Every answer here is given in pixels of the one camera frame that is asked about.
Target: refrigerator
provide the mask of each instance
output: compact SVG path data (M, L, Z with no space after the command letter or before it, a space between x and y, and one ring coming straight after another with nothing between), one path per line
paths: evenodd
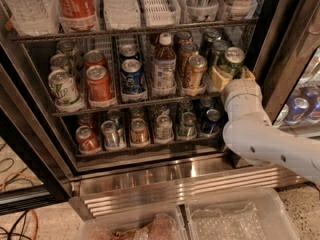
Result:
M28 143L31 160L21 155L21 152L16 153L45 182L41 188L52 197L46 199L47 204L68 201L83 220L89 220L162 201L180 205L188 196L197 193L234 188L280 187L305 182L302 176L280 165L252 166L225 146L221 129L227 117L218 90L195 96L177 91L166 98L159 98L153 95L150 75L146 74L146 97L132 101L121 95L117 45L133 42L139 47L147 72L150 68L148 41L151 34L188 30L198 33L195 34L195 40L200 42L203 29L220 28L230 42L241 45L246 52L245 65L262 88L263 106L267 114L272 122L276 122L320 46L320 1L256 1L256 13L251 18L241 20L180 22L151 27L142 20L140 27L131 29L106 30L102 26L95 31L65 33L60 30L58 34L26 36L10 30L10 11L2 0L0 83L4 98L1 98L0 103L5 115L3 122L14 125L18 133L8 136L2 127L1 135L8 143L14 143L11 142L13 139ZM97 108L84 101L85 107L75 112L61 112L57 109L48 87L48 75L51 73L50 58L56 54L57 43L65 40L75 41L82 54L92 49L104 49L109 56L109 68L113 69L114 74L114 104ZM317 85L311 80L305 84ZM196 104L203 97L214 98L222 114L218 135L177 139L175 132L172 142L155 143L151 117L155 105L168 104L171 111L175 111L179 102L189 100ZM129 110L136 107L144 107L147 115L150 143L145 146L130 143ZM101 131L98 131L101 150L94 154L79 152L75 138L79 127L78 116L94 114L97 127L100 128L111 109L119 109L122 113L125 147L121 150L107 150L103 146ZM284 122L279 126L283 131L312 138L319 135L318 123L301 121L287 125ZM31 132L26 133L25 130L30 128ZM44 170L46 176L43 177L43 172L36 168ZM8 193L7 204L13 204L17 201L15 197L18 193ZM33 207L42 205L45 203L33 202Z

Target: bottle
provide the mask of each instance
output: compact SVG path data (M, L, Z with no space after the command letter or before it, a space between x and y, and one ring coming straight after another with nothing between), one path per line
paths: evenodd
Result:
M156 89L172 88L175 85L176 54L172 48L170 33L162 33L155 48L152 61L152 84Z

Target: beverage cooler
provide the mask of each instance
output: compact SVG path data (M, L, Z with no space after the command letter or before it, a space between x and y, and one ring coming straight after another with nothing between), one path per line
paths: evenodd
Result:
M16 130L1 136L27 142L31 160L15 151L48 204L68 201L90 220L306 181L229 150L220 97L232 78L255 79L274 127L316 139L319 0L75 0L77 13L68 1L1 3L1 111Z

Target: bottle cap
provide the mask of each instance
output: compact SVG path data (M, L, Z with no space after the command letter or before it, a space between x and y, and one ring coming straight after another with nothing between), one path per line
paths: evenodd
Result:
M171 34L170 33L162 33L160 35L160 44L169 45L171 44Z

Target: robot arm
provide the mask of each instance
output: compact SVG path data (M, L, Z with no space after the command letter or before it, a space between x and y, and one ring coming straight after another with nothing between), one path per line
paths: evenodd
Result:
M223 138L233 152L253 165L265 161L279 164L320 184L320 141L274 128L262 107L261 90L255 81L233 80L221 97L229 117Z

